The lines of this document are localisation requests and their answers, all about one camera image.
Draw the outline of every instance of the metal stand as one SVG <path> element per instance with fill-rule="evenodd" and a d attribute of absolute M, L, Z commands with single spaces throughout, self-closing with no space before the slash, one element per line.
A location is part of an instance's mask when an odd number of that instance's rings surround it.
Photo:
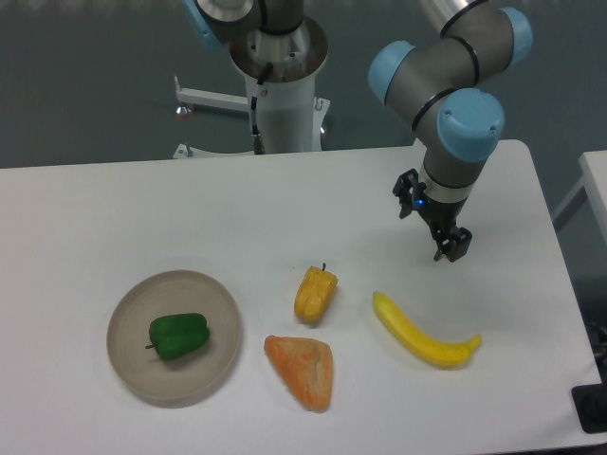
<path fill-rule="evenodd" d="M 562 198 L 562 201 L 550 213 L 552 225 L 555 231 L 559 232 L 571 217 L 578 211 L 581 205 L 586 202 L 588 196 L 584 188 L 584 177 L 580 177 L 571 190 Z"/>
<path fill-rule="evenodd" d="M 176 113 L 180 116 L 186 116 L 191 113 L 195 106 L 210 107 L 213 109 L 222 109 L 230 112 L 249 112 L 248 100 L 246 97 L 237 97 L 234 95 L 226 95 L 223 93 L 206 92 L 204 90 L 195 90 L 192 88 L 181 88 L 179 80 L 175 76 L 175 96 L 179 101 Z M 320 152 L 321 136 L 325 133 L 322 127 L 324 117 L 331 105 L 330 100 L 316 97 L 314 103 L 310 106 L 314 109 L 312 121 L 312 149 L 310 152 Z M 190 147 L 187 144 L 179 144 L 175 150 L 173 158 L 196 158 L 209 156 L 232 156 L 232 155 L 253 155 L 253 152 L 244 152 L 241 154 L 216 154 L 206 152 Z"/>

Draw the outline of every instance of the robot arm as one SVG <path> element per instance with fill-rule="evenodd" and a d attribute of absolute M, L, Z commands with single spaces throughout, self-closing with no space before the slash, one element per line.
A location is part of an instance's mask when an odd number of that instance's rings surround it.
<path fill-rule="evenodd" d="M 304 20 L 303 0 L 184 0 L 198 37 L 218 48 L 254 30 L 287 35 Z"/>
<path fill-rule="evenodd" d="M 420 1 L 442 40 L 425 50 L 407 42 L 386 46 L 368 80 L 427 147 L 420 172 L 396 182 L 400 217 L 417 211 L 436 241 L 434 259 L 454 262 L 472 238 L 456 217 L 505 123 L 499 101 L 471 87 L 523 59 L 532 33 L 520 12 L 487 0 Z"/>

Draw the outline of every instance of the green bell pepper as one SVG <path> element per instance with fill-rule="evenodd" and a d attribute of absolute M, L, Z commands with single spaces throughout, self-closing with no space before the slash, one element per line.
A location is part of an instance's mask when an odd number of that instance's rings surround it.
<path fill-rule="evenodd" d="M 200 348 L 211 332 L 207 319 L 198 313 L 169 315 L 150 324 L 150 341 L 145 349 L 155 348 L 162 360 L 173 360 Z"/>

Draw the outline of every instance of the white table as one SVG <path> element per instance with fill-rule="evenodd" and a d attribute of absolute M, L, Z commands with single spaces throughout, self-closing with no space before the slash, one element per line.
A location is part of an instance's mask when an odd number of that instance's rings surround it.
<path fill-rule="evenodd" d="M 477 454 L 607 441 L 570 389 L 599 381 L 526 147 L 501 142 L 459 222 L 468 256 L 435 263 L 397 176 L 423 149 L 241 156 L 0 172 L 0 453 Z M 339 291 L 315 329 L 292 304 L 311 264 Z M 160 409 L 112 370 L 119 300 L 158 272 L 214 276 L 239 304 L 241 352 L 214 395 Z M 440 371 L 373 314 L 394 297 L 431 335 L 484 344 Z M 331 408 L 307 412 L 263 351 L 316 337 L 335 357 Z"/>
<path fill-rule="evenodd" d="M 554 209 L 552 221 L 560 230 L 588 199 L 607 243 L 607 151 L 586 152 L 579 164 L 582 176 Z"/>

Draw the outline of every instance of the gray floor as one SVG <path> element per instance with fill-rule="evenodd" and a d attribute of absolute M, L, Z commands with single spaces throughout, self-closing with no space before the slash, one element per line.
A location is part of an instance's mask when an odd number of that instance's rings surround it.
<path fill-rule="evenodd" d="M 305 4 L 330 44 L 317 80 L 319 95 L 332 101 L 325 149 L 410 144 L 366 73 L 391 41 L 423 47 L 437 39 L 417 2 Z M 527 15 L 535 47 L 482 88 L 506 109 L 505 137 L 529 146 L 553 209 L 581 174 L 580 154 L 607 149 L 607 2 L 494 4 Z M 220 153 L 250 150 L 242 116 L 175 118 L 175 73 L 182 86 L 244 95 L 227 50 L 213 53 L 195 40 L 179 0 L 0 0 L 0 168 L 169 159 L 184 141 Z M 583 315 L 607 325 L 607 247 L 587 204 L 559 238 Z"/>

